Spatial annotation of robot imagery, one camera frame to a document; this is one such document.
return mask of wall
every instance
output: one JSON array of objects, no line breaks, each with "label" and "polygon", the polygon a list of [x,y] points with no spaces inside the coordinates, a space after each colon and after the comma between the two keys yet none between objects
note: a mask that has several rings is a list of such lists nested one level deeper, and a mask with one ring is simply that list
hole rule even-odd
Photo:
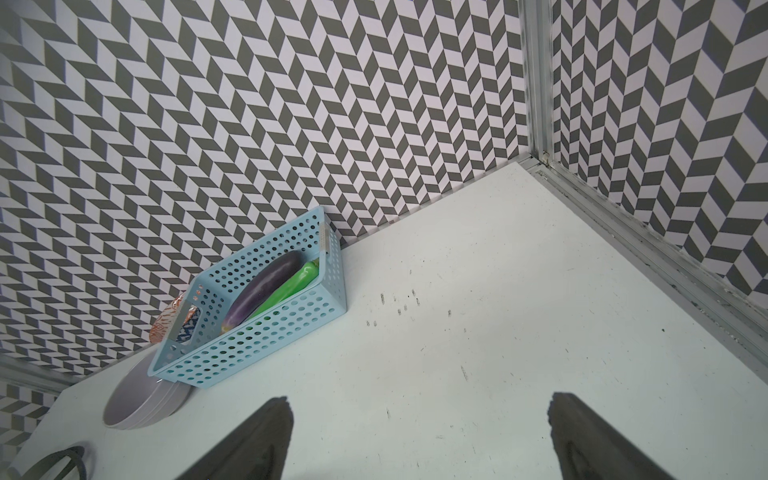
[{"label": "wall", "polygon": [[768,307],[768,4],[551,4],[556,159]]},{"label": "wall", "polygon": [[0,473],[7,469],[54,400],[48,393],[0,382]]},{"label": "wall", "polygon": [[344,242],[527,150],[517,2],[17,0],[2,352],[75,375],[318,204]]}]

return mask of purple eggplant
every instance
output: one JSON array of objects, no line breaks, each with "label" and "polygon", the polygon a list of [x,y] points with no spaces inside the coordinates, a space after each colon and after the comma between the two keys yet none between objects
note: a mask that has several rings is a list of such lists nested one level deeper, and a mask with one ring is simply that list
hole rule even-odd
[{"label": "purple eggplant", "polygon": [[221,333],[229,332],[240,325],[280,285],[298,272],[303,264],[301,252],[293,251],[280,255],[265,266],[232,302],[230,311],[221,323]]}]

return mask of white table surface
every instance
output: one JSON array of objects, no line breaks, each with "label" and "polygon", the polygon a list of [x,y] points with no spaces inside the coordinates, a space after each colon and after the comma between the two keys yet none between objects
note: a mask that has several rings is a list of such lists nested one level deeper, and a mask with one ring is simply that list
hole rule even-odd
[{"label": "white table surface", "polygon": [[547,408],[567,391],[679,479],[766,477],[768,386],[517,164],[343,262],[345,316],[155,425],[106,429],[134,356],[67,389],[14,465],[80,443],[92,479],[175,478],[287,396],[286,480],[560,478]]}]

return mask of blue plastic basket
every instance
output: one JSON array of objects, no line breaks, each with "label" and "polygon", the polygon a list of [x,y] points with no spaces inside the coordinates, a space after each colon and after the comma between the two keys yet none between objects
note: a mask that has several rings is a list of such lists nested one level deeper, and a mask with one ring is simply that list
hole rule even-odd
[{"label": "blue plastic basket", "polygon": [[[305,262],[319,257],[318,277],[271,311],[220,336],[221,322],[245,285],[269,262],[291,250],[301,250]],[[200,309],[200,318],[191,338],[179,343],[192,306]],[[341,247],[323,208],[310,210],[200,273],[179,312],[155,354],[149,375],[201,388],[232,376],[344,314]]]}]

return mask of green pepper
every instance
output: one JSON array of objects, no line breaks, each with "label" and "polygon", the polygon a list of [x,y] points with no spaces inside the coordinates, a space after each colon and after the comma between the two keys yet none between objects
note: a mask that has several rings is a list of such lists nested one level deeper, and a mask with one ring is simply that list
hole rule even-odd
[{"label": "green pepper", "polygon": [[314,262],[304,263],[301,270],[294,273],[283,285],[277,287],[277,290],[275,290],[269,298],[264,300],[264,303],[262,303],[256,311],[250,314],[249,319],[259,316],[261,313],[266,312],[286,298],[304,290],[312,280],[317,278],[319,273],[320,270]]}]

